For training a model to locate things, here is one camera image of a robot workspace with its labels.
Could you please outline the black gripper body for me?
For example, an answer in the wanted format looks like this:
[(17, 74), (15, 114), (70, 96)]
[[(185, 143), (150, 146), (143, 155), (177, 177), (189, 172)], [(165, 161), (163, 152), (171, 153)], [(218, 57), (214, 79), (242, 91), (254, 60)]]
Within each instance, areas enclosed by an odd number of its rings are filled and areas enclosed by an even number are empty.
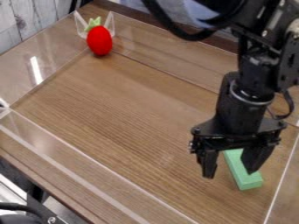
[(274, 94), (255, 95), (239, 84), (239, 73), (225, 75), (215, 116), (191, 128), (191, 152), (243, 149), (247, 154), (271, 154), (286, 123), (266, 118)]

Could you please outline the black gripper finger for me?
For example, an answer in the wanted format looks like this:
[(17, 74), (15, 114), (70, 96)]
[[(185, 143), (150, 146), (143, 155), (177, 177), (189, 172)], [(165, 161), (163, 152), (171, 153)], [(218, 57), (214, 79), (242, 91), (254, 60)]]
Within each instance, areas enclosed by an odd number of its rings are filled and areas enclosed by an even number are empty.
[(241, 160), (246, 167), (247, 174), (251, 175), (259, 170), (265, 162), (270, 158), (275, 147), (274, 146), (261, 146), (261, 147), (247, 147), (243, 150)]
[(219, 153), (215, 150), (201, 150), (197, 153), (197, 158), (202, 167), (202, 176), (213, 179), (218, 169)]

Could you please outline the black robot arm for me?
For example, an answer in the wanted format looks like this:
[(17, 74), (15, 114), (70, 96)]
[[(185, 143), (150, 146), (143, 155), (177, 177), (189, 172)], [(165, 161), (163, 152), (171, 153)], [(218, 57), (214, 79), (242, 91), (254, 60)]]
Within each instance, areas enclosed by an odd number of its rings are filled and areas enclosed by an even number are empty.
[(238, 36), (238, 71), (225, 75), (217, 114), (191, 129), (191, 150), (211, 179), (219, 152), (241, 148), (247, 172), (259, 170), (281, 142), (286, 116), (266, 116), (281, 93), (299, 85), (299, 0), (186, 0), (197, 25)]

